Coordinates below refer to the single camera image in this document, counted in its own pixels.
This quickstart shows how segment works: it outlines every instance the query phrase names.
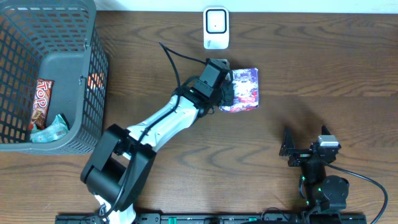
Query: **candy wrapper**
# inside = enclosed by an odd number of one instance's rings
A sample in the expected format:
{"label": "candy wrapper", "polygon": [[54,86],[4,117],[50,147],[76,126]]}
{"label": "candy wrapper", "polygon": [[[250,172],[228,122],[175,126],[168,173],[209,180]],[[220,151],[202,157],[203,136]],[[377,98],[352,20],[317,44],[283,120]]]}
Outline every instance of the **candy wrapper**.
{"label": "candy wrapper", "polygon": [[61,115],[56,115],[53,123],[44,130],[38,130],[34,124],[30,140],[34,143],[52,142],[68,134],[68,126]]}
{"label": "candy wrapper", "polygon": [[233,70],[234,104],[220,106],[227,113],[249,111],[259,107],[259,70],[256,68]]}
{"label": "candy wrapper", "polygon": [[32,130],[34,125],[38,129],[45,128],[45,120],[47,119],[47,112],[49,111],[49,104],[51,98],[51,90],[54,81],[44,80],[42,78],[37,80],[37,87],[32,108],[32,117],[30,118],[29,130]]}

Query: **basket bottom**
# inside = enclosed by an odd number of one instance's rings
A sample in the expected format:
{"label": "basket bottom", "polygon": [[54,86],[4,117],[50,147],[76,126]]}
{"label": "basket bottom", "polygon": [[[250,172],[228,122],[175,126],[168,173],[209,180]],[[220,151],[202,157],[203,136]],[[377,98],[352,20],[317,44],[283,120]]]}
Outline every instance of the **basket bottom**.
{"label": "basket bottom", "polygon": [[62,52],[47,55],[39,70],[39,78],[53,80],[49,112],[46,126],[58,114],[67,119],[69,129],[76,117],[76,104],[79,97],[80,76],[83,72],[84,52]]}

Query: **purple package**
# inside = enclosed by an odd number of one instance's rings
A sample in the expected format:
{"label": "purple package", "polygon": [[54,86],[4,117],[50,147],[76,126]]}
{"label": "purple package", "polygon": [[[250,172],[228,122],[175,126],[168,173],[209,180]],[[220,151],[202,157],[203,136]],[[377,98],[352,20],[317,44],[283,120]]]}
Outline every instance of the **purple package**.
{"label": "purple package", "polygon": [[234,104],[220,106],[227,113],[249,111],[259,107],[259,70],[256,68],[233,70]]}

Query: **white rectangular device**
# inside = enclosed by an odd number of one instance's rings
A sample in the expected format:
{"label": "white rectangular device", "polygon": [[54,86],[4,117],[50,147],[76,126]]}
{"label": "white rectangular device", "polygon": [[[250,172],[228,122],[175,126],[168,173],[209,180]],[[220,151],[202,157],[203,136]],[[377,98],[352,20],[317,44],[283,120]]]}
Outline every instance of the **white rectangular device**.
{"label": "white rectangular device", "polygon": [[209,7],[203,12],[203,46],[226,49],[229,44],[229,14],[224,7]]}

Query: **red snack wrapper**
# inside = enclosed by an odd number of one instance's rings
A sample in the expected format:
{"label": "red snack wrapper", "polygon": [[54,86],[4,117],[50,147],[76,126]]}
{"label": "red snack wrapper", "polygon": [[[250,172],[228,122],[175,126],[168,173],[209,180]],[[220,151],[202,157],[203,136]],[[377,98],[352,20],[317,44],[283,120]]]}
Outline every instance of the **red snack wrapper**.
{"label": "red snack wrapper", "polygon": [[47,119],[53,84],[53,80],[44,80],[42,78],[37,80],[32,117],[30,118],[28,127],[29,130],[33,129],[34,124],[36,124],[37,129],[43,130],[45,128],[45,120]]}

